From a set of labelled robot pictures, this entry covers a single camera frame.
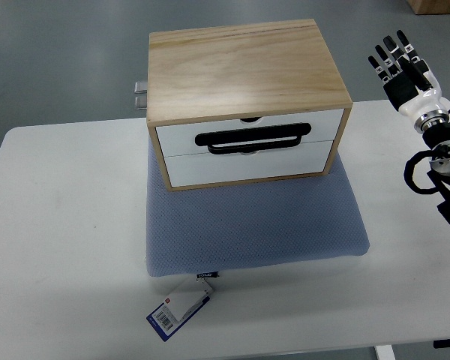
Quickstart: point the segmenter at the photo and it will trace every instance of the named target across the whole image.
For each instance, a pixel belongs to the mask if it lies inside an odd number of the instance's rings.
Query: black handle
[[[265,126],[254,129],[225,130],[214,133],[200,133],[195,136],[195,143],[198,146],[207,146],[208,151],[215,155],[257,152],[259,150],[283,149],[297,146],[302,141],[302,137],[309,134],[311,130],[311,125],[307,123]],[[287,137],[293,137],[294,139],[283,139]],[[249,143],[262,140],[273,141]],[[238,143],[238,145],[219,146],[233,143]]]

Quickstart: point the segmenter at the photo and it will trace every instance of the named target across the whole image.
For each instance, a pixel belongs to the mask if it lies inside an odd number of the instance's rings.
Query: wooden lid
[[[312,19],[150,34],[151,126],[352,106]]]

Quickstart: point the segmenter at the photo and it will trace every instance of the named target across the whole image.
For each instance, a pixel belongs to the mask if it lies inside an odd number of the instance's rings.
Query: white drawer
[[[165,157],[172,187],[322,172],[332,141],[305,142],[255,154]]]
[[[260,120],[245,123],[241,120],[210,121],[183,125],[156,127],[163,156],[208,153],[206,146],[195,144],[195,136],[202,133],[235,129],[261,128],[273,125],[308,123],[311,132],[301,138],[302,143],[333,140],[337,134],[343,109],[303,112],[299,114],[264,116]]]

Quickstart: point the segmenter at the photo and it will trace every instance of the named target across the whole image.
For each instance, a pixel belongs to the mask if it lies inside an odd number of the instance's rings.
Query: wooden box
[[[417,15],[450,14],[450,0],[408,0]]]
[[[169,190],[325,175],[351,108],[312,19],[150,34],[147,125]]]

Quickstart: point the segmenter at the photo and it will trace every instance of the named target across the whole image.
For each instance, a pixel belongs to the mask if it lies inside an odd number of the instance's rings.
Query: price tag
[[[161,339],[167,341],[210,300],[212,293],[213,289],[205,280],[186,280],[147,316],[147,320]]]

